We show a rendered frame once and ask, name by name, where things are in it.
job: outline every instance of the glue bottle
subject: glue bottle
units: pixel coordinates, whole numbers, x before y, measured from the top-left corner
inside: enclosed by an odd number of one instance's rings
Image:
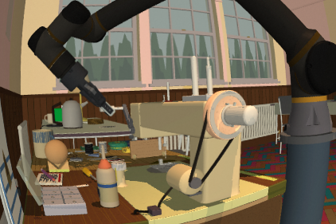
[[[102,159],[96,171],[100,205],[103,207],[117,207],[119,205],[119,195],[115,170],[105,158],[104,146],[102,146],[101,155]]]

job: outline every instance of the blue cylinder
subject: blue cylinder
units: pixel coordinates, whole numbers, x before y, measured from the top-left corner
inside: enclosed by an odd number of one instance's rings
[[[287,185],[280,224],[321,223],[329,154],[330,142],[287,144]]]

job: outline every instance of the black spool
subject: black spool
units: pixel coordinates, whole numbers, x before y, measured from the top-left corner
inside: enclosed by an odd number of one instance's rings
[[[93,143],[85,143],[85,154],[93,154]]]

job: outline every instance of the pencil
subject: pencil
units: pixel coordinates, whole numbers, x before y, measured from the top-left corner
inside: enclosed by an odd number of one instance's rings
[[[44,175],[46,175],[48,178],[50,178],[53,182],[55,182],[55,179],[45,170],[41,169],[41,171],[43,172]]]

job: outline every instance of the blue striped board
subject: blue striped board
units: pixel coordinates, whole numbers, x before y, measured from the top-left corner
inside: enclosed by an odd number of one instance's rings
[[[10,163],[5,125],[3,123],[2,106],[0,99],[0,196],[3,205],[2,220],[6,216],[8,224],[22,224],[23,209],[18,190],[14,181],[13,168]]]

